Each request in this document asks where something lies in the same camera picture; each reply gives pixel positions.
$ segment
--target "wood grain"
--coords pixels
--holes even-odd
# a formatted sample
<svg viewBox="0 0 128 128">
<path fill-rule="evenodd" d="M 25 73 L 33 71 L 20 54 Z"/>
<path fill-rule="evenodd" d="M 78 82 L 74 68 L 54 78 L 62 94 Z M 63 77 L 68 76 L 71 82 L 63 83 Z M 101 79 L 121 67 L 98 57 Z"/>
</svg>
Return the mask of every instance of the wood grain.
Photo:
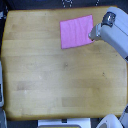
<svg viewBox="0 0 128 128">
<path fill-rule="evenodd" d="M 125 61 L 103 41 L 62 50 L 59 22 L 108 7 L 10 11 L 4 30 L 5 111 L 11 120 L 121 115 L 127 104 Z"/>
</svg>

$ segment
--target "metal bracket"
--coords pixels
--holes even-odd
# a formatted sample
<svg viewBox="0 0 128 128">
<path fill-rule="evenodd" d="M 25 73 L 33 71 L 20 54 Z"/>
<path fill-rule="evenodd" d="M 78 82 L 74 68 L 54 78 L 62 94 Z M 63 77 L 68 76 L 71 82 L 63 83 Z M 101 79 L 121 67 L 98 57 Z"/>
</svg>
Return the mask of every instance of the metal bracket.
<svg viewBox="0 0 128 128">
<path fill-rule="evenodd" d="M 108 25 L 110 27 L 113 26 L 113 23 L 115 22 L 116 14 L 112 12 L 107 12 L 102 20 L 101 26 Z"/>
</svg>

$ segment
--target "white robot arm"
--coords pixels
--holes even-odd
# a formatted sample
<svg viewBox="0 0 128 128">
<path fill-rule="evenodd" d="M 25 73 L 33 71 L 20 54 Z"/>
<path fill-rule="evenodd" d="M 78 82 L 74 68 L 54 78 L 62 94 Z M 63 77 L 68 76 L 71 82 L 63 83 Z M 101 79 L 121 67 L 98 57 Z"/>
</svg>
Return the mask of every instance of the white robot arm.
<svg viewBox="0 0 128 128">
<path fill-rule="evenodd" d="M 110 7 L 102 23 L 92 29 L 89 38 L 109 43 L 128 63 L 128 14 L 121 9 Z"/>
<path fill-rule="evenodd" d="M 128 14 L 116 7 L 110 7 L 103 21 L 97 24 L 89 33 L 91 40 L 104 40 L 128 63 Z M 128 128 L 128 105 L 121 118 L 110 114 L 106 116 L 97 128 Z"/>
</svg>

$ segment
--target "pink towel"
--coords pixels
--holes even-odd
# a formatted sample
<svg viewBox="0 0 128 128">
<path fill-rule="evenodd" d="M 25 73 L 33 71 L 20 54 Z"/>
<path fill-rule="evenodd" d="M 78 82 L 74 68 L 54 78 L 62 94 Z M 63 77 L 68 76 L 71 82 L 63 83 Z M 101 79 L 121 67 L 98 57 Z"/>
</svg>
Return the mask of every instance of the pink towel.
<svg viewBox="0 0 128 128">
<path fill-rule="evenodd" d="M 65 49 L 92 43 L 88 37 L 92 28 L 92 15 L 68 21 L 61 21 L 61 48 Z"/>
</svg>

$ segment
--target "wooden table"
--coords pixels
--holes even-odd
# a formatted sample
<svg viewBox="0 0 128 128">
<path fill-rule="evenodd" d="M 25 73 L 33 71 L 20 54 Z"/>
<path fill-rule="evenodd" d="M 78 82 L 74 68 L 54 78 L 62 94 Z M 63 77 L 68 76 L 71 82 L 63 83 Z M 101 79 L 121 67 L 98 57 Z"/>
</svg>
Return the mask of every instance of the wooden table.
<svg viewBox="0 0 128 128">
<path fill-rule="evenodd" d="M 11 120 L 121 115 L 127 104 L 127 67 L 110 45 L 97 41 L 61 49 L 61 20 L 108 7 L 10 11 L 1 61 L 5 111 Z"/>
</svg>

